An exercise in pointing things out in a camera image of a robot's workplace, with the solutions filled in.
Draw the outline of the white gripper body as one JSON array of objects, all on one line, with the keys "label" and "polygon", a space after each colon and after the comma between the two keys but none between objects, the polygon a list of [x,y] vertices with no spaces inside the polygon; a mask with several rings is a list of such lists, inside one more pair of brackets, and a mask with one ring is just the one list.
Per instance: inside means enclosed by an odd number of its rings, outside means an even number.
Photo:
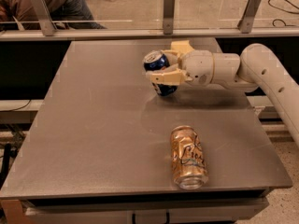
[{"label": "white gripper body", "polygon": [[214,73],[213,54],[208,50],[193,50],[178,58],[182,80],[191,85],[208,85]]}]

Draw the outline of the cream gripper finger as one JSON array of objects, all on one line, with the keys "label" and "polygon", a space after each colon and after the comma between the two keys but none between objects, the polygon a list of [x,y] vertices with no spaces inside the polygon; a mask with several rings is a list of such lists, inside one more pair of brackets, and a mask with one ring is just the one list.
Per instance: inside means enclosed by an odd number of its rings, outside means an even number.
[{"label": "cream gripper finger", "polygon": [[181,66],[182,58],[189,52],[194,51],[189,40],[173,41],[169,49],[163,50],[163,55],[166,57],[166,65]]},{"label": "cream gripper finger", "polygon": [[187,74],[185,70],[176,68],[172,71],[156,70],[147,71],[146,78],[154,84],[162,84],[169,86],[179,86],[184,82],[192,81],[192,78]]}]

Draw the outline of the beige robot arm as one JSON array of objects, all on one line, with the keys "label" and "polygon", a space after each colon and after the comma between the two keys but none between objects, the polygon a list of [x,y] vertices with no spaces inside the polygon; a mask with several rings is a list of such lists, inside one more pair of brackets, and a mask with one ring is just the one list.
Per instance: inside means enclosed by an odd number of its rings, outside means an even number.
[{"label": "beige robot arm", "polygon": [[268,47],[251,44],[237,55],[195,49],[187,40],[174,41],[169,49],[148,53],[143,65],[147,79],[162,96],[184,83],[217,84],[245,92],[260,88],[299,145],[299,85]]}]

